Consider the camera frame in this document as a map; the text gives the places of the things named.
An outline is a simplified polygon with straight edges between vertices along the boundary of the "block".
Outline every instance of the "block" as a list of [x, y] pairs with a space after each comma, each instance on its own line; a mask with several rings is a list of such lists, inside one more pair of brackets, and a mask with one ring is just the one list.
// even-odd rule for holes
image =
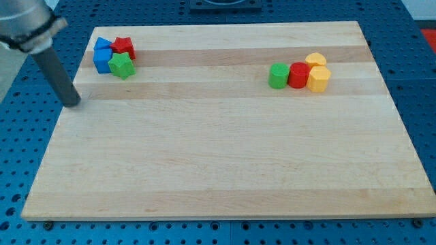
[[134, 63], [131, 61], [128, 52], [122, 54], [114, 53], [108, 64], [112, 74], [123, 80], [136, 74]]
[[321, 65], [327, 65], [327, 60], [326, 57], [324, 57], [324, 55], [315, 52], [312, 54], [309, 54], [306, 57], [306, 63], [309, 65], [310, 68], [314, 67], [314, 66], [321, 66]]
[[287, 84], [292, 88], [304, 88], [309, 78], [311, 68], [303, 62], [296, 62], [291, 65]]
[[101, 49], [110, 48], [111, 44], [112, 44], [111, 41], [106, 40], [102, 37], [98, 37], [97, 41], [95, 42], [95, 45], [94, 45], [94, 50], [101, 50]]
[[328, 79], [331, 75], [331, 71], [325, 66], [313, 67], [309, 73], [307, 88], [312, 92], [324, 92], [327, 88]]
[[289, 77], [289, 68], [284, 63], [275, 63], [271, 65], [268, 84], [271, 88], [281, 89], [286, 87]]
[[112, 50], [110, 48], [94, 50], [94, 65], [99, 74], [110, 73], [108, 61], [112, 58]]
[[130, 37], [117, 37], [115, 39], [115, 42], [110, 45], [110, 48], [112, 49], [112, 51], [114, 51], [114, 53], [117, 54], [128, 52], [130, 59], [136, 59], [134, 45], [132, 44]]

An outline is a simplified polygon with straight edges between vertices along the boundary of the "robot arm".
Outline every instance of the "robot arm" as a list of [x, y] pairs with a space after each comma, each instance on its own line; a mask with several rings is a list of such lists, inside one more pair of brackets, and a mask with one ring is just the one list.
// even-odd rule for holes
[[66, 107], [80, 96], [52, 48], [52, 37], [67, 26], [44, 0], [0, 1], [0, 44], [29, 53]]

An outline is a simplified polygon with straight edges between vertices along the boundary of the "red cylinder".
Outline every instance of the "red cylinder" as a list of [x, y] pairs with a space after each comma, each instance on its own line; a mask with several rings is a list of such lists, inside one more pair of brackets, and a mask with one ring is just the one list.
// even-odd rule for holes
[[309, 78], [311, 68], [308, 64], [297, 62], [291, 65], [287, 84], [292, 88], [304, 88]]

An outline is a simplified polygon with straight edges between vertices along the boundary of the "green block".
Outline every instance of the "green block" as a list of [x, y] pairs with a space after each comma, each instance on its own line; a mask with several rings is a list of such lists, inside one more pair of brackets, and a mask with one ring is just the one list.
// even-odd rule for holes
[[112, 74], [123, 80], [136, 74], [134, 63], [131, 61], [128, 52], [122, 54], [114, 53], [112, 58], [108, 61], [108, 65]]
[[284, 63], [271, 65], [268, 84], [271, 88], [285, 88], [289, 77], [289, 67]]

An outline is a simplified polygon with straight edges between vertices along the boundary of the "green cylinder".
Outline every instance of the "green cylinder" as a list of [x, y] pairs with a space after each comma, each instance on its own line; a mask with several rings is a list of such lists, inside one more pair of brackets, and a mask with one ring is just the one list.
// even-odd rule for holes
[[285, 88], [287, 78], [289, 77], [289, 67], [284, 63], [275, 63], [271, 65], [268, 84], [271, 88]]

